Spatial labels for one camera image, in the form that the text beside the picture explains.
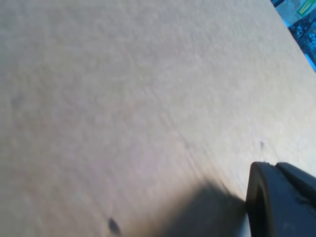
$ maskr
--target plywood surface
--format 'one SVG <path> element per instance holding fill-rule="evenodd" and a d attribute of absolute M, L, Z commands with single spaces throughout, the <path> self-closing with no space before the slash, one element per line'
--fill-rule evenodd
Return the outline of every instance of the plywood surface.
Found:
<path fill-rule="evenodd" d="M 316 77 L 268 0 L 2 0 L 0 76 L 4 237 L 155 236 L 255 160 L 316 175 Z"/>

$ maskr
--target black plastic object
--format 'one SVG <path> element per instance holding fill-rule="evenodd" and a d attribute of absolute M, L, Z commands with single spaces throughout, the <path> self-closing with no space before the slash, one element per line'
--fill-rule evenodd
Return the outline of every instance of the black plastic object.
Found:
<path fill-rule="evenodd" d="M 246 208 L 252 237 L 316 237 L 316 178 L 288 163 L 254 162 Z"/>

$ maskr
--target dark spot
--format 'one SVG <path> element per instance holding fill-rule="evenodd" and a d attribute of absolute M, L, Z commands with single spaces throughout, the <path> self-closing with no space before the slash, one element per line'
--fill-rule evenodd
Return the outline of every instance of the dark spot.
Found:
<path fill-rule="evenodd" d="M 265 144 L 263 141 L 260 141 L 260 148 L 263 149 L 265 147 Z"/>
<path fill-rule="evenodd" d="M 116 236 L 120 236 L 120 229 L 119 229 L 118 224 L 115 222 L 115 220 L 110 218 L 108 221 L 108 225 L 109 225 L 109 229 L 110 229 L 112 234 L 114 234 Z"/>

